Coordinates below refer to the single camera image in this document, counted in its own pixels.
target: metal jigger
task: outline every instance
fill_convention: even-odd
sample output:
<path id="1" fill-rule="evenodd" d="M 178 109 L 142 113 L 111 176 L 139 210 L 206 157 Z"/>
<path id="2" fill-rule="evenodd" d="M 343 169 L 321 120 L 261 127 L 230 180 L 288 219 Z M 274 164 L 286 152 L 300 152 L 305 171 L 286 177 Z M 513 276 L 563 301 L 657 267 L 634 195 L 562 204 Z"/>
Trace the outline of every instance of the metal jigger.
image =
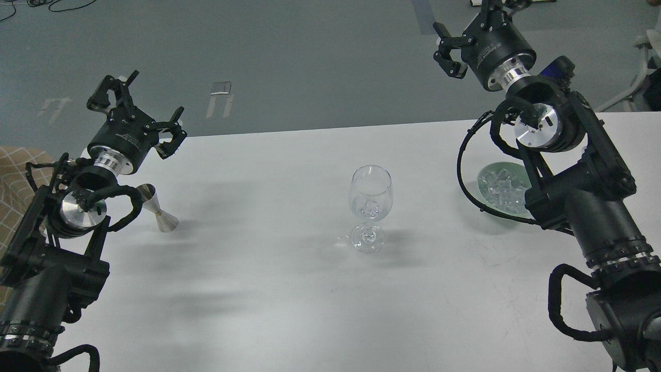
<path id="1" fill-rule="evenodd" d="M 153 212 L 156 215 L 156 222 L 159 224 L 161 232 L 170 232 L 174 230 L 179 220 L 161 209 L 159 199 L 156 196 L 156 187 L 150 183 L 144 183 L 137 187 L 142 195 L 142 207 Z"/>

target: table surface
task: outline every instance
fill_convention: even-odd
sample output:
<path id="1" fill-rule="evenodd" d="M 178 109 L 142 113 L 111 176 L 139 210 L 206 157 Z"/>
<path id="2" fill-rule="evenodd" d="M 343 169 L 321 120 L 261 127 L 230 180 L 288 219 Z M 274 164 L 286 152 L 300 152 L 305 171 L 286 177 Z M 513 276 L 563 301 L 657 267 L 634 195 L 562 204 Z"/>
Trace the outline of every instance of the table surface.
<path id="1" fill-rule="evenodd" d="M 637 179 L 625 203 L 654 246 L 661 115 L 600 117 Z M 120 183 L 154 184 L 180 224 L 161 233 L 143 210 L 108 236 L 110 277 L 56 353 L 95 345 L 102 371 L 609 371 L 600 343 L 548 319 L 551 270 L 589 272 L 576 240 L 481 213 L 461 193 L 457 151 L 472 123 L 196 137 L 167 160 L 151 152 Z M 558 172 L 582 146 L 547 161 Z M 485 128 L 464 157 L 468 186 L 502 160 Z M 395 195 L 379 223 L 386 246 L 371 255 L 346 238 L 358 223 L 349 183 L 366 164 L 389 170 Z M 116 199 L 115 221 L 129 204 Z M 593 330 L 588 291 L 564 281 L 563 315 Z"/>

